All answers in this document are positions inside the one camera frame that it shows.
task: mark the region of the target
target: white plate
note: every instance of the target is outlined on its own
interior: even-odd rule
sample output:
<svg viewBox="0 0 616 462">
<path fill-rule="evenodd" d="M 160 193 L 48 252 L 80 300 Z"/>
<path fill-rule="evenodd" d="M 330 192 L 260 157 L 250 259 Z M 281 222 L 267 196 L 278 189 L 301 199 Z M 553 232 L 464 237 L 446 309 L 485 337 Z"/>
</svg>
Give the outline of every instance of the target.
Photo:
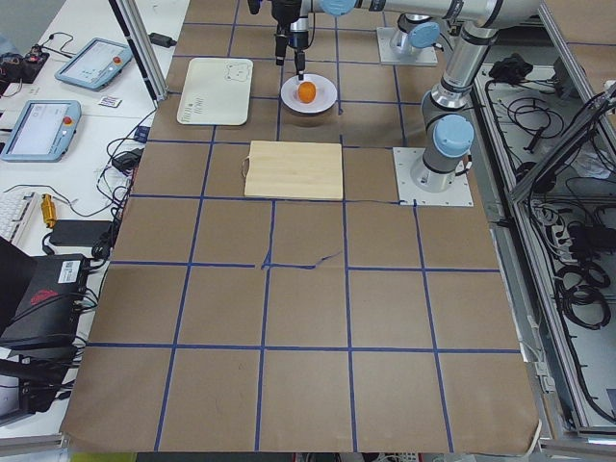
<svg viewBox="0 0 616 462">
<path fill-rule="evenodd" d="M 305 74 L 304 82 L 312 82 L 317 87 L 317 96 L 312 103 L 302 103 L 297 97 L 297 87 L 300 84 L 297 76 L 287 80 L 280 89 L 280 97 L 290 109 L 304 114 L 316 114 L 334 105 L 338 92 L 329 80 L 317 74 Z"/>
</svg>

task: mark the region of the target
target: orange fruit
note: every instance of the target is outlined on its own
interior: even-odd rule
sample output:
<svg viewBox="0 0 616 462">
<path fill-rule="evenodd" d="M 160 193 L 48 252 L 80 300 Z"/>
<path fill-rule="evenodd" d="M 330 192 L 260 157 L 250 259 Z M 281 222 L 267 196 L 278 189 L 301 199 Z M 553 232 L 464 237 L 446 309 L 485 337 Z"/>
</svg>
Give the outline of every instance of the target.
<svg viewBox="0 0 616 462">
<path fill-rule="evenodd" d="M 317 87 L 312 82 L 302 82 L 297 87 L 297 97 L 302 103 L 312 103 L 317 96 Z"/>
</svg>

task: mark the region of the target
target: black laptop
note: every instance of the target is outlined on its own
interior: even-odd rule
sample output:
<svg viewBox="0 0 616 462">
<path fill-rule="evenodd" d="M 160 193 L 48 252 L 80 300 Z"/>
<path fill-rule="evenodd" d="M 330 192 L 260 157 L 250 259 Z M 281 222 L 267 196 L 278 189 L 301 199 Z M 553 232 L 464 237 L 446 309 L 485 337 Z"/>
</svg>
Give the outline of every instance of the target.
<svg viewBox="0 0 616 462">
<path fill-rule="evenodd" d="M 88 272 L 81 254 L 30 257 L 0 238 L 0 346 L 13 350 L 73 343 Z"/>
</svg>

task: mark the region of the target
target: white keyboard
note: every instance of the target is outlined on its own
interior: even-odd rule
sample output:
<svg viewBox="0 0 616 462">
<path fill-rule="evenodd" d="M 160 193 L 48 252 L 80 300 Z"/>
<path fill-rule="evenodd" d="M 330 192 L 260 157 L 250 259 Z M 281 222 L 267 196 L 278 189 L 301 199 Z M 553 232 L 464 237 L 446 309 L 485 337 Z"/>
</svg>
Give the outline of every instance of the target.
<svg viewBox="0 0 616 462">
<path fill-rule="evenodd" d="M 19 246 L 35 210 L 40 211 L 40 194 L 37 192 L 0 193 L 0 236 Z"/>
</svg>

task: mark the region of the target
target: white label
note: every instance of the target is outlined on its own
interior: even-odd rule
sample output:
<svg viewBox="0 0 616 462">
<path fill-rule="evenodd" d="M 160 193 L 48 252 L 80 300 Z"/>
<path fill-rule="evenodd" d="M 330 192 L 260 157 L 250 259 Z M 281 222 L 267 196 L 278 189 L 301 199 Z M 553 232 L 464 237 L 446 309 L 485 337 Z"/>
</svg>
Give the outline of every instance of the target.
<svg viewBox="0 0 616 462">
<path fill-rule="evenodd" d="M 79 260 L 70 260 L 62 263 L 58 284 L 70 284 L 77 280 L 79 274 Z"/>
</svg>

